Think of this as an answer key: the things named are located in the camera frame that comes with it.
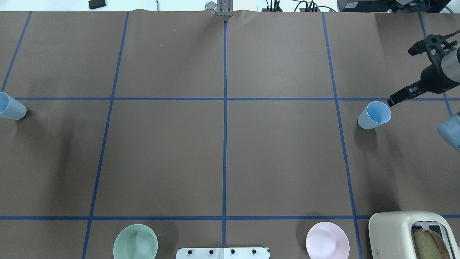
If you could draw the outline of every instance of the plastic cup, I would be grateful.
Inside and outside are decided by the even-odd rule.
[[[12,120],[20,120],[26,115],[27,109],[24,104],[13,97],[0,92],[0,117]]]
[[[390,119],[390,108],[383,102],[373,101],[358,117],[358,124],[361,128],[370,130],[389,122]]]
[[[437,131],[447,143],[460,152],[460,112],[439,125]]]
[[[154,259],[158,240],[151,228],[135,224],[123,229],[115,239],[114,259]]]

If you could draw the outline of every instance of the green bowl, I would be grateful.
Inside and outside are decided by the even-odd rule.
[[[123,229],[114,244],[114,259],[154,259],[158,251],[155,232],[146,225]]]

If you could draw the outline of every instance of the bowl rim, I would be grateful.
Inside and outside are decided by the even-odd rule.
[[[114,259],[118,259],[116,256],[115,256],[115,246],[117,245],[117,242],[120,242],[119,240],[119,237],[121,236],[121,234],[126,231],[127,229],[129,228],[133,228],[135,226],[140,226],[141,228],[147,230],[148,232],[151,232],[153,234],[153,237],[155,239],[155,243],[156,243],[156,249],[155,249],[155,252],[153,253],[153,257],[152,258],[155,258],[156,257],[156,254],[158,252],[158,239],[156,238],[156,234],[155,232],[149,227],[149,226],[146,226],[144,224],[133,224],[133,225],[129,225],[127,227],[125,227],[116,237],[115,239],[115,242],[114,242],[114,247],[113,247],[113,256],[114,256]]]
[[[343,229],[341,227],[339,227],[338,225],[332,223],[332,222],[329,222],[329,221],[323,221],[323,222],[319,222],[319,223],[316,223],[315,225],[313,225],[310,230],[308,231],[307,233],[307,237],[305,238],[305,248],[307,248],[307,243],[308,243],[308,236],[311,232],[311,230],[315,230],[315,229],[318,229],[318,228],[321,228],[321,229],[335,229],[339,235],[341,236],[338,236],[337,238],[339,240],[343,240],[343,244],[348,247],[348,253],[347,255],[343,258],[343,259],[347,259],[348,256],[350,255],[350,241],[348,240],[348,237],[345,233],[345,231],[343,231]]]

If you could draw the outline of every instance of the grid line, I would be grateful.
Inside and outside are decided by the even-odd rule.
[[[425,24],[423,23],[423,18],[422,18],[422,13],[421,12],[419,12],[419,20],[420,20],[420,26],[422,27],[423,38],[426,39]],[[443,99],[446,102],[446,107],[447,107],[447,111],[449,112],[449,116],[452,116],[452,110],[450,109],[450,104],[449,104],[449,101],[447,100],[446,93],[443,93]]]
[[[91,201],[91,209],[89,213],[89,219],[88,219],[88,226],[86,227],[86,235],[85,235],[85,243],[83,245],[83,252],[81,255],[82,259],[85,259],[86,257],[86,249],[88,248],[88,241],[89,241],[89,234],[91,231],[91,222],[92,222],[92,216],[94,213],[94,206],[96,204],[96,196],[98,194],[98,186],[99,186],[99,178],[101,176],[101,169],[102,169],[102,161],[104,159],[104,152],[105,152],[105,144],[107,141],[107,134],[109,132],[109,126],[110,126],[110,117],[112,114],[112,107],[114,103],[114,97],[115,97],[115,91],[116,91],[116,83],[118,80],[118,72],[120,70],[120,63],[121,63],[121,55],[123,54],[123,45],[125,42],[125,36],[126,36],[126,29],[128,26],[128,18],[129,18],[129,12],[126,12],[126,17],[125,17],[125,25],[123,28],[123,34],[121,36],[121,43],[120,43],[120,52],[118,53],[118,61],[116,65],[116,70],[115,70],[115,77],[114,77],[114,84],[112,87],[112,96],[110,100],[110,105],[109,105],[109,111],[107,112],[107,122],[105,124],[105,130],[104,130],[104,137],[102,140],[102,147],[101,147],[101,155],[99,157],[99,165],[98,165],[98,171],[96,173],[96,181],[94,183],[94,190],[92,194],[92,201]]]
[[[335,110],[337,112],[337,120],[339,122],[340,139],[342,142],[342,151],[344,155],[345,168],[346,168],[346,174],[347,174],[347,180],[348,180],[348,191],[350,193],[351,212],[353,213],[353,223],[355,225],[356,244],[358,248],[359,258],[362,259],[361,240],[359,238],[358,220],[356,218],[355,198],[353,197],[353,186],[351,184],[350,167],[348,166],[348,157],[346,154],[345,137],[344,137],[344,132],[342,128],[342,118],[340,116],[339,100],[337,99],[337,89],[335,86],[334,68],[332,66],[331,50],[329,48],[328,29],[326,27],[326,18],[323,12],[321,13],[321,16],[322,16],[322,24],[324,27],[324,38],[326,40],[326,49],[328,51],[329,70],[331,73],[332,89],[334,92],[334,98],[336,98]]]
[[[386,101],[386,97],[14,97],[33,101]],[[460,98],[414,98],[406,101],[460,101]]]
[[[356,215],[356,219],[370,219],[372,215]],[[460,214],[440,214],[443,218],[460,218]],[[90,217],[79,216],[0,216],[0,220],[89,220]],[[226,216],[226,220],[321,220],[354,219],[353,215],[318,215],[318,216]],[[111,220],[222,220],[221,216],[94,216],[92,221]]]
[[[227,222],[227,20],[224,21],[224,150],[222,168],[222,246],[226,244]]]
[[[21,42],[23,41],[24,34],[26,32],[27,25],[29,24],[29,20],[30,20],[31,15],[32,15],[32,12],[29,12],[29,14],[27,16],[27,19],[26,19],[26,23],[24,24],[23,31],[21,33],[21,36],[19,37],[18,42],[17,42],[16,49],[14,50],[13,57],[11,58],[10,66],[8,67],[8,71],[6,72],[5,80],[3,81],[3,85],[1,87],[0,92],[5,91],[6,83],[8,82],[8,78],[10,77],[11,69],[13,68],[14,61],[16,60],[17,52],[19,51],[19,47],[21,46]]]

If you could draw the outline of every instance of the metal bracket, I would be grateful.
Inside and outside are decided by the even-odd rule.
[[[182,248],[177,251],[176,259],[270,259],[270,248]]]
[[[217,0],[218,16],[233,16],[233,0]]]

